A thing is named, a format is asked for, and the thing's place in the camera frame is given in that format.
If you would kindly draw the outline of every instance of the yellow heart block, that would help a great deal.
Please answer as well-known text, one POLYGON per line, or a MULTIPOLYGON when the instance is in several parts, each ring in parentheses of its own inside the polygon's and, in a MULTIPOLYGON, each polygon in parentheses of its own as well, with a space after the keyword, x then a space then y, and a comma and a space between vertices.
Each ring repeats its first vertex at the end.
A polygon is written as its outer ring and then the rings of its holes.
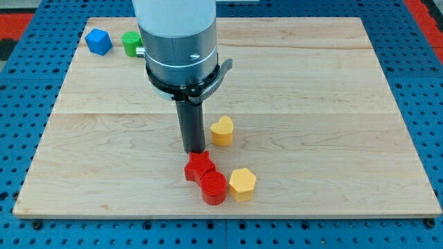
POLYGON ((257 177, 248 168, 233 170, 229 179, 229 194, 236 201, 250 201, 254 195, 257 177))
POLYGON ((211 141, 214 145, 227 146, 233 143, 234 122, 228 116, 223 116, 219 122, 210 126, 211 141))

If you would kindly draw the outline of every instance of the blue pegboard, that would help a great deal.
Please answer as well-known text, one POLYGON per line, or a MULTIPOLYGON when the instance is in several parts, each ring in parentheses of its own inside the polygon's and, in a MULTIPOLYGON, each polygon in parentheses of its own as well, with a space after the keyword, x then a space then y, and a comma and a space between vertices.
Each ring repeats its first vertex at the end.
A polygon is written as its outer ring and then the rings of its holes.
MULTIPOLYGON (((88 17, 129 0, 43 0, 0 73, 0 248, 442 248, 443 219, 33 221, 12 215, 88 17)), ((440 203, 443 67, 402 1, 261 0, 218 17, 360 17, 440 203)))

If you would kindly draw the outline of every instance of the green block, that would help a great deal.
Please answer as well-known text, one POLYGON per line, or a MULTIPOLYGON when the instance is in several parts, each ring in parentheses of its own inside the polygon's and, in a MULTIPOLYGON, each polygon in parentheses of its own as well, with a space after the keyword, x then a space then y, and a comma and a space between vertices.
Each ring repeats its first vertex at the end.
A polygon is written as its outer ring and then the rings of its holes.
POLYGON ((136 57, 137 47, 143 46, 140 33, 134 31, 126 32, 125 34, 123 34, 122 43, 123 47, 125 48, 126 55, 130 57, 136 57))

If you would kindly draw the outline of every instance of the red star block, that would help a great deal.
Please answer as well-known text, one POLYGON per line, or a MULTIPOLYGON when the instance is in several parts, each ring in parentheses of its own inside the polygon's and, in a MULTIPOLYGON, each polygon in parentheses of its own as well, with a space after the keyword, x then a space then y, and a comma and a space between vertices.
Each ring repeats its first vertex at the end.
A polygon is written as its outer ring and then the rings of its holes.
POLYGON ((220 172, 208 172, 200 182, 201 197, 209 205, 219 205, 226 198, 227 180, 220 172))
POLYGON ((185 166, 186 180, 194 181, 200 186, 201 177, 213 171, 215 171, 215 164, 209 159, 209 151, 200 154, 189 153, 189 163, 185 166))

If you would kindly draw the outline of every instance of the wooden table surface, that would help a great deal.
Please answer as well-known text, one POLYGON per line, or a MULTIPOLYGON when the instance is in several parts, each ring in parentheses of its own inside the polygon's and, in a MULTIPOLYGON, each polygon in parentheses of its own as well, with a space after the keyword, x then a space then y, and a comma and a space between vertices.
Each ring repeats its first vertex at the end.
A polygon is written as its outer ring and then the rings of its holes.
POLYGON ((184 178, 174 103, 120 37, 135 18, 91 18, 14 208, 24 219, 372 219, 442 213, 359 18, 217 20, 234 60, 204 102, 207 150, 252 201, 206 205, 184 178), (84 41, 109 32, 103 57, 84 41), (230 147, 209 127, 228 115, 230 147))

